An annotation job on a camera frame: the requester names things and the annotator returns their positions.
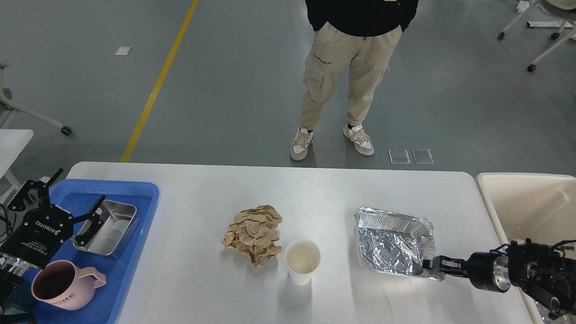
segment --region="mug handle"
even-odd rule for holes
[[[94,276],[94,278],[96,278],[96,280],[94,280],[94,288],[102,287],[106,284],[106,275],[98,272],[98,270],[96,270],[96,268],[93,266],[80,269],[78,272],[78,278],[83,278],[86,276]]]

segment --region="black sweatshirt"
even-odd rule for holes
[[[404,31],[416,15],[418,0],[306,0],[306,6],[314,31],[328,21],[345,34],[372,37],[398,26]]]

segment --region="beige bin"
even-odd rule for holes
[[[501,244],[530,238],[553,245],[576,235],[576,178],[568,175],[482,173],[476,183]],[[576,259],[574,251],[566,256]],[[542,320],[522,293],[534,324]]]

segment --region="paper cup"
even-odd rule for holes
[[[297,285],[307,284],[320,264],[320,250],[308,239],[298,239],[288,244],[284,257],[290,279]]]

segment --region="sneaker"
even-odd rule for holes
[[[342,133],[346,136],[352,143],[354,143],[354,148],[358,153],[362,155],[372,155],[374,154],[374,147],[372,146],[372,140],[370,136],[364,133],[362,125],[348,128],[348,125],[344,125]]]
[[[290,143],[290,158],[294,161],[303,160],[308,154],[308,145],[312,143],[313,133],[308,134],[306,128],[299,128],[296,136]]]

